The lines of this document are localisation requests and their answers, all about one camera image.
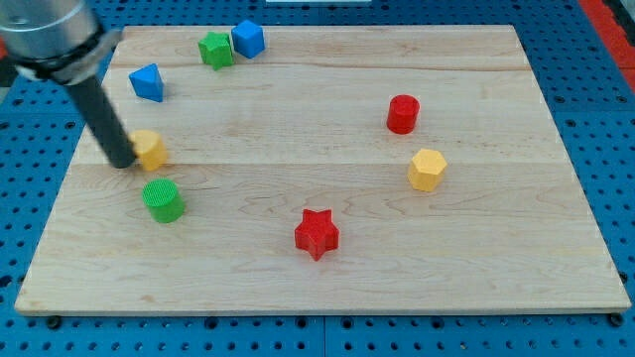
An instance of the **green block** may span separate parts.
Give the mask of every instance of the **green block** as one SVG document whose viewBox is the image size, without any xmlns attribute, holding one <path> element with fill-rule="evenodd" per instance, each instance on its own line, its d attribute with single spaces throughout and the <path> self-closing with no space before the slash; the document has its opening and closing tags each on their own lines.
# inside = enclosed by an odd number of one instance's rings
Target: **green block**
<svg viewBox="0 0 635 357">
<path fill-rule="evenodd" d="M 211 65 L 214 70 L 234 64 L 231 45 L 229 45 L 229 34 L 208 33 L 204 39 L 198 42 L 198 50 L 202 62 Z"/>
<path fill-rule="evenodd" d="M 186 205 L 177 185 L 168 178 L 153 179 L 143 188 L 143 202 L 157 222 L 174 222 L 183 215 Z"/>
</svg>

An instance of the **toy block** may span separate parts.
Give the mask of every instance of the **toy block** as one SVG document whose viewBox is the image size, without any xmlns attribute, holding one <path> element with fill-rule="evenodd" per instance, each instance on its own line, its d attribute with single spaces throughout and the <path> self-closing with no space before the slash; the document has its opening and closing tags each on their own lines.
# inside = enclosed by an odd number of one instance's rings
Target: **toy block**
<svg viewBox="0 0 635 357">
<path fill-rule="evenodd" d="M 296 228 L 296 248 L 309 252 L 315 261 L 329 250 L 337 249 L 339 230 L 331 220 L 331 210 L 303 211 L 302 223 Z"/>
<path fill-rule="evenodd" d="M 422 149 L 412 158 L 408 180 L 414 189 L 432 192 L 444 179 L 447 162 L 436 150 Z"/>
<path fill-rule="evenodd" d="M 150 130 L 136 130 L 129 135 L 133 151 L 145 171 L 154 171 L 168 160 L 161 135 Z"/>
<path fill-rule="evenodd" d="M 420 104 L 417 98 L 408 95 L 397 95 L 390 101 L 388 121 L 386 125 L 395 134 L 409 134 L 415 130 Z"/>
<path fill-rule="evenodd" d="M 248 59 L 253 59 L 265 51 L 265 36 L 262 27 L 249 20 L 231 29 L 231 39 L 234 50 Z"/>
<path fill-rule="evenodd" d="M 207 36 L 198 42 L 198 50 L 202 62 L 211 65 L 214 70 L 234 64 L 227 34 L 207 33 Z"/>
<path fill-rule="evenodd" d="M 155 63 L 130 73 L 128 77 L 137 96 L 156 102 L 163 101 L 163 81 Z"/>
<path fill-rule="evenodd" d="M 174 222 L 186 210 L 177 185 L 168 178 L 151 180 L 143 188 L 141 196 L 150 215 L 159 223 Z"/>
</svg>

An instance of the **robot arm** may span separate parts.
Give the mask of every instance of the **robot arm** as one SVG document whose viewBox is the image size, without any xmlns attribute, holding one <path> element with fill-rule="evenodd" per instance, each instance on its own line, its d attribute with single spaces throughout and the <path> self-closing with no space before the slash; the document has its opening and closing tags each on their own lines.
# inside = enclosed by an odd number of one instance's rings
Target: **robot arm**
<svg viewBox="0 0 635 357">
<path fill-rule="evenodd" d="M 119 32 L 104 32 L 83 0 L 0 0 L 0 35 L 21 74 L 65 86 L 113 167 L 134 163 L 132 144 L 95 77 Z"/>
</svg>

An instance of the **green cube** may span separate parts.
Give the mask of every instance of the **green cube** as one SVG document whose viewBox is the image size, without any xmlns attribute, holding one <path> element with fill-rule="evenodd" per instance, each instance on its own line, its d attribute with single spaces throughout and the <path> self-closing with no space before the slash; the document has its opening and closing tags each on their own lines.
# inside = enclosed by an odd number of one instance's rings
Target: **green cube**
<svg viewBox="0 0 635 357">
<path fill-rule="evenodd" d="M 229 34 L 210 32 L 198 42 L 198 49 L 202 62 L 211 65 L 214 70 L 234 64 Z"/>
</svg>

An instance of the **red star block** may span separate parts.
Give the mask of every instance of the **red star block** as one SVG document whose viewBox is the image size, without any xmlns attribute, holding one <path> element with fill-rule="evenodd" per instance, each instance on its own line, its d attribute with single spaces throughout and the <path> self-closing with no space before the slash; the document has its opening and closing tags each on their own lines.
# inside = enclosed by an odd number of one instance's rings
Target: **red star block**
<svg viewBox="0 0 635 357">
<path fill-rule="evenodd" d="M 314 212 L 305 209 L 302 223 L 296 228 L 296 247 L 311 254 L 315 261 L 325 251 L 337 249 L 339 230 L 331 221 L 330 209 Z"/>
</svg>

